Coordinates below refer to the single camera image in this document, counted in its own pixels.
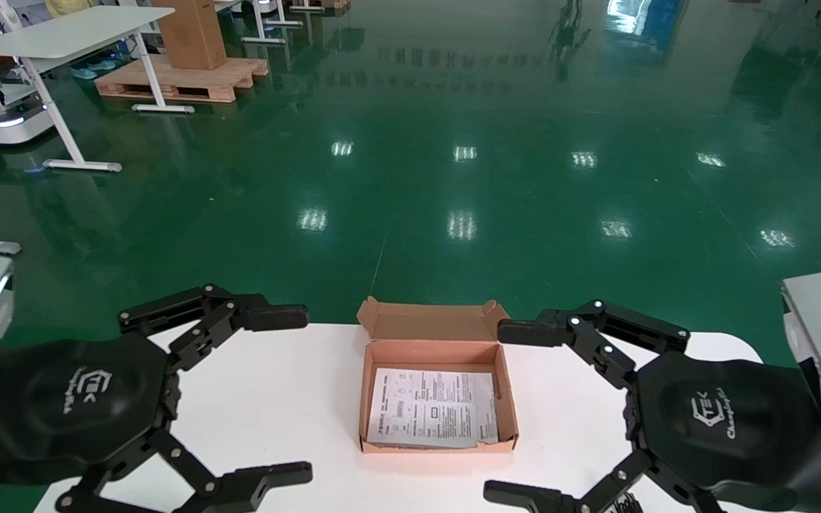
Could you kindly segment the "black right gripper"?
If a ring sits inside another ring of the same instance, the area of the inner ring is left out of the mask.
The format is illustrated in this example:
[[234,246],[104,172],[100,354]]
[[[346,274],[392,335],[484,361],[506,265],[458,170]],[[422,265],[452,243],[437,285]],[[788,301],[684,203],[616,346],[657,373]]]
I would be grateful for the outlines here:
[[665,353],[636,372],[624,416],[678,503],[821,512],[821,409],[800,370]]

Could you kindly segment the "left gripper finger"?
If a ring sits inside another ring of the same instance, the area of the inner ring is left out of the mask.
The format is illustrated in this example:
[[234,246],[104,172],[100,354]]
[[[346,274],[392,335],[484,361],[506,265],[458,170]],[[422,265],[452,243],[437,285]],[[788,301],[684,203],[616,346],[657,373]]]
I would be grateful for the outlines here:
[[151,428],[107,463],[89,467],[78,484],[54,504],[58,512],[146,512],[139,504],[106,499],[101,492],[120,470],[133,467],[130,459],[159,455],[192,488],[192,496],[177,512],[255,512],[272,488],[299,486],[313,480],[312,465],[296,462],[263,465],[213,475],[166,427]]
[[169,346],[168,370],[189,371],[240,329],[251,332],[309,325],[303,304],[271,305],[261,294],[232,294],[215,284],[191,288],[118,314],[123,333],[150,336],[186,323],[192,328]]

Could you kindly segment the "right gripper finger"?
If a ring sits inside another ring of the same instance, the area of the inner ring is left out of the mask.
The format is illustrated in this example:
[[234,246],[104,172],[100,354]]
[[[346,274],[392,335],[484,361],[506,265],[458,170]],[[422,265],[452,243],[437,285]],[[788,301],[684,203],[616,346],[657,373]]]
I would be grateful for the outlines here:
[[684,353],[690,332],[625,306],[595,299],[573,309],[544,309],[533,321],[503,319],[502,344],[568,347],[616,389],[632,389],[636,364],[610,340],[624,341],[655,354]]
[[732,445],[636,446],[582,497],[497,480],[483,484],[483,497],[528,512],[642,512],[644,507],[630,488],[639,478],[648,477],[696,512],[721,512],[713,488],[726,480],[728,461],[738,456],[738,448]]

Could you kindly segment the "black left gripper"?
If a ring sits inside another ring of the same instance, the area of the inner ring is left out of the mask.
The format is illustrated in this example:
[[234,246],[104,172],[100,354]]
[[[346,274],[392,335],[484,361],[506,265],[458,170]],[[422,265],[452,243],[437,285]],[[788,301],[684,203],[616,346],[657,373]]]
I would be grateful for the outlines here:
[[143,336],[0,350],[0,486],[46,486],[97,465],[140,464],[177,416],[178,374]]

